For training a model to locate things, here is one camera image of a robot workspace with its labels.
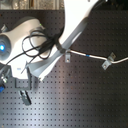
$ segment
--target wire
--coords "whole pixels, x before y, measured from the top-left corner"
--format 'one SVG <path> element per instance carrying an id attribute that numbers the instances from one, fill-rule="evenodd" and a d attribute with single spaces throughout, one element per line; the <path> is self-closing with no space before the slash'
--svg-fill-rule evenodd
<path id="1" fill-rule="evenodd" d="M 105 57 L 99 57 L 99 56 L 94 56 L 94 55 L 88 55 L 88 54 L 80 53 L 80 52 L 73 51 L 73 50 L 70 50 L 69 52 L 75 53 L 75 54 L 81 55 L 81 56 L 90 57 L 90 58 L 95 58 L 95 59 L 100 59 L 100 60 L 107 60 L 107 58 L 105 58 Z"/>
<path id="2" fill-rule="evenodd" d="M 90 57 L 90 58 L 95 58 L 95 59 L 100 59 L 100 60 L 105 60 L 105 61 L 108 60 L 105 57 L 94 56 L 94 55 L 87 55 L 85 53 L 81 53 L 81 52 L 77 52 L 77 51 L 73 51 L 73 50 L 70 50 L 69 52 L 74 53 L 74 54 L 77 54 L 77 55 L 81 55 L 81 56 Z M 124 61 L 127 61 L 127 60 L 128 60 L 128 57 L 126 57 L 124 59 L 121 59 L 121 60 L 118 60 L 118 61 L 110 61 L 110 62 L 112 64 L 118 64 L 118 63 L 121 63 L 121 62 L 124 62 Z"/>
<path id="3" fill-rule="evenodd" d="M 111 63 L 112 63 L 112 64 L 118 64 L 118 63 L 124 62 L 124 61 L 126 61 L 126 60 L 128 60 L 128 57 L 127 57 L 127 58 L 124 58 L 124 59 L 122 59 L 122 60 L 112 61 Z"/>
<path id="4" fill-rule="evenodd" d="M 32 37 L 45 37 L 45 38 L 46 38 L 46 41 L 45 41 L 45 42 L 42 42 L 41 45 L 34 47 L 33 44 L 32 44 L 32 42 L 31 42 L 31 38 L 32 38 Z M 55 36 L 52 37 L 52 38 L 49 37 L 49 36 L 47 36 L 46 33 L 45 33 L 43 30 L 42 30 L 42 31 L 41 31 L 41 30 L 34 30 L 34 31 L 32 31 L 32 32 L 30 33 L 30 35 L 27 36 L 27 37 L 25 37 L 25 38 L 23 39 L 23 41 L 22 41 L 22 50 L 23 50 L 23 52 L 22 52 L 21 54 L 15 56 L 15 57 L 12 58 L 11 60 L 9 60 L 9 61 L 3 66 L 3 68 L 1 69 L 1 72 L 4 71 L 4 69 L 6 68 L 6 66 L 7 66 L 10 62 L 12 62 L 13 60 L 15 60 L 16 58 L 18 58 L 18 57 L 20 57 L 20 56 L 22 56 L 22 55 L 26 55 L 26 56 L 28 56 L 28 57 L 31 57 L 32 59 L 31 59 L 31 61 L 30 61 L 29 63 L 27 63 L 27 64 L 25 65 L 25 68 L 23 69 L 23 71 L 22 71 L 21 73 L 24 72 L 24 70 L 28 67 L 28 64 L 30 64 L 36 57 L 40 57 L 42 60 L 47 59 L 47 58 L 50 56 L 50 54 L 51 54 L 52 47 L 53 47 L 54 44 L 56 43 L 56 42 L 54 41 L 54 38 L 55 38 Z M 30 43 L 30 45 L 32 46 L 32 48 L 29 49 L 29 50 L 27 50 L 27 51 L 25 51 L 24 48 L 23 48 L 23 43 L 24 43 L 24 41 L 25 41 L 26 39 L 29 39 L 29 43 Z M 30 51 L 32 51 L 32 50 L 37 50 L 37 51 L 38 51 L 38 54 L 36 54 L 36 55 L 29 55 L 28 52 L 30 52 Z M 43 54 L 43 53 L 45 53 L 46 51 L 49 51 L 48 56 L 45 57 L 45 58 L 41 57 L 40 55 Z"/>

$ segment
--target black wire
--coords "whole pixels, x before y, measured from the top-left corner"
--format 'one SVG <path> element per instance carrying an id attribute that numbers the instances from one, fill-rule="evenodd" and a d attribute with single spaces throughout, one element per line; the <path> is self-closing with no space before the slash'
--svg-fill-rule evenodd
<path id="1" fill-rule="evenodd" d="M 33 34 L 34 32 L 38 32 L 38 33 L 40 33 L 40 34 L 45 34 L 45 35 Z M 34 47 L 33 44 L 32 44 L 32 42 L 31 42 L 31 38 L 32 38 L 32 37 L 45 37 L 47 40 L 46 40 L 45 42 L 42 42 L 41 45 Z M 54 46 L 55 43 L 56 43 L 56 42 L 54 41 L 54 38 L 55 38 L 55 37 L 53 37 L 53 38 L 48 37 L 48 36 L 46 35 L 46 33 L 44 33 L 43 31 L 40 31 L 40 30 L 34 30 L 34 31 L 32 31 L 32 32 L 30 33 L 30 35 L 27 36 L 27 37 L 25 37 L 25 38 L 23 39 L 23 41 L 22 41 L 22 50 L 23 50 L 23 52 L 22 52 L 21 54 L 15 56 L 14 58 L 12 58 L 10 61 L 8 61 L 8 62 L 6 63 L 6 65 L 1 69 L 1 71 L 4 71 L 4 68 L 5 68 L 10 62 L 12 62 L 12 61 L 15 60 L 16 58 L 18 58 L 18 57 L 20 57 L 20 56 L 22 56 L 22 55 L 24 55 L 24 54 L 25 54 L 26 56 L 32 58 L 31 61 L 30 61 L 28 64 L 30 64 L 36 57 L 40 57 L 42 60 L 45 60 L 45 59 L 49 58 L 49 56 L 50 56 L 50 54 L 51 54 L 51 50 L 52 50 L 53 46 Z M 27 51 L 25 51 L 24 48 L 23 48 L 23 43 L 24 43 L 24 41 L 25 41 L 26 39 L 29 39 L 29 43 L 30 43 L 30 45 L 32 46 L 32 48 L 29 49 L 29 50 L 27 50 Z M 39 53 L 36 54 L 36 55 L 29 55 L 29 54 L 27 54 L 27 52 L 30 52 L 30 51 L 32 51 L 32 50 L 37 50 Z M 48 56 L 45 57 L 45 58 L 41 57 L 41 54 L 45 53 L 46 51 L 49 51 Z M 26 64 L 25 68 L 23 69 L 23 71 L 22 71 L 21 73 L 23 73 L 24 70 L 28 67 L 28 64 Z"/>

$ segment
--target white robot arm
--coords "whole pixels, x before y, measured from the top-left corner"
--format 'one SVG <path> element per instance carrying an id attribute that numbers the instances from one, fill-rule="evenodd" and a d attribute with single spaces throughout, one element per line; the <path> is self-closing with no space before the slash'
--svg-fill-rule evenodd
<path id="1" fill-rule="evenodd" d="M 0 63 L 10 65 L 12 76 L 18 79 L 28 79 L 27 70 L 24 70 L 27 64 L 30 73 L 43 80 L 58 59 L 83 32 L 92 8 L 96 3 L 104 1 L 64 0 L 65 27 L 62 35 L 56 39 L 51 50 L 40 52 L 40 57 L 36 56 L 33 59 L 31 56 L 39 55 L 39 46 L 47 41 L 47 37 L 38 19 L 33 17 L 21 19 L 13 30 L 0 34 Z"/>

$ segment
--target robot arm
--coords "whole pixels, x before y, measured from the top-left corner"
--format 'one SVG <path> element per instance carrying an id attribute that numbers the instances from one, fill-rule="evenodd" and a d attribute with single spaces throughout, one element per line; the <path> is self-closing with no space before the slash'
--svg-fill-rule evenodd
<path id="1" fill-rule="evenodd" d="M 41 60 L 39 57 L 35 58 L 32 63 L 28 64 L 28 68 L 30 73 L 41 80 L 52 70 L 55 63 L 58 59 L 66 52 L 67 49 L 73 44 L 73 42 L 79 37 L 79 35 L 83 32 L 85 27 L 87 26 L 87 19 L 92 10 L 92 8 L 96 5 L 97 2 L 103 2 L 105 0 L 64 0 L 65 3 L 65 28 L 61 36 L 59 36 L 56 40 L 56 44 L 53 45 L 50 56 Z M 22 54 L 22 41 L 25 37 L 29 37 L 30 33 L 36 29 L 41 29 L 43 31 L 43 27 L 40 25 L 40 22 L 35 18 L 30 18 L 27 20 L 22 20 L 19 24 L 15 26 L 15 28 L 10 32 L 2 33 L 0 36 L 5 36 L 10 43 L 9 48 L 0 51 L 1 55 L 6 52 L 10 54 L 8 58 L 1 59 L 0 62 L 2 64 L 6 64 L 15 56 Z M 33 46 L 27 43 L 29 40 L 26 40 L 23 47 L 27 51 L 31 49 Z M 35 37 L 33 38 L 33 45 L 37 47 L 41 45 L 42 42 L 45 42 L 45 37 Z M 37 49 L 31 51 L 31 55 L 33 52 L 38 52 Z M 12 69 L 12 76 L 19 79 L 28 79 L 26 70 L 21 73 L 24 69 L 26 63 L 31 60 L 29 56 L 21 55 L 15 60 L 13 60 L 9 65 Z"/>
<path id="2" fill-rule="evenodd" d="M 98 0 L 64 0 L 65 3 L 65 28 L 59 42 L 64 49 L 69 49 L 87 26 L 88 16 Z M 31 63 L 31 74 L 41 80 L 51 71 L 55 63 L 62 56 L 56 46 L 53 47 L 51 56 L 44 61 Z"/>

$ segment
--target perforated table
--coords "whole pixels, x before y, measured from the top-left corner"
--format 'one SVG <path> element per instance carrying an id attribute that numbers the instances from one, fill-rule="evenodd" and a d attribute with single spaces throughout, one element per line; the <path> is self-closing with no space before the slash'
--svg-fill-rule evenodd
<path id="1" fill-rule="evenodd" d="M 63 11 L 0 11 L 0 27 L 9 29 L 24 16 L 38 18 L 50 36 L 64 26 Z M 121 59 L 128 56 L 128 12 L 93 11 L 86 30 L 71 49 Z M 104 61 L 71 54 L 63 56 L 39 82 L 32 77 L 25 106 L 14 79 L 0 93 L 0 128 L 128 128 L 128 61 L 101 67 Z M 17 86 L 27 86 L 18 80 Z"/>

